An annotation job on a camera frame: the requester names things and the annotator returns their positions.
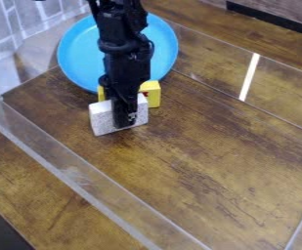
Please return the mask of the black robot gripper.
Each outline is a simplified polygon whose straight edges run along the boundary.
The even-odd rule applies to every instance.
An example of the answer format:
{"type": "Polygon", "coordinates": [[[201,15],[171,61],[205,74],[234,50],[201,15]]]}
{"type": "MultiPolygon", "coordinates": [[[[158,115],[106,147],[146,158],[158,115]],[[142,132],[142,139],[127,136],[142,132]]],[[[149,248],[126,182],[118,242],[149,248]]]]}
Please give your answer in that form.
{"type": "Polygon", "coordinates": [[[113,101],[114,127],[122,129],[137,123],[137,99],[141,85],[151,79],[153,49],[127,53],[103,50],[105,73],[98,79],[98,100],[113,101]]]}

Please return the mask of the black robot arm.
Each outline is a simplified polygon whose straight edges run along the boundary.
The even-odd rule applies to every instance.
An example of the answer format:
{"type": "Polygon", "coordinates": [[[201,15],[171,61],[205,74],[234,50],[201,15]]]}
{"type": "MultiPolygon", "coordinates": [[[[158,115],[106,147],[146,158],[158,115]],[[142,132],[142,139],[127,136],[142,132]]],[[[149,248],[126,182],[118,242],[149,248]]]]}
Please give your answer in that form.
{"type": "Polygon", "coordinates": [[[143,34],[149,12],[141,0],[87,0],[98,27],[105,74],[99,85],[111,101],[117,129],[138,118],[141,85],[151,79],[154,43],[143,34]]]}

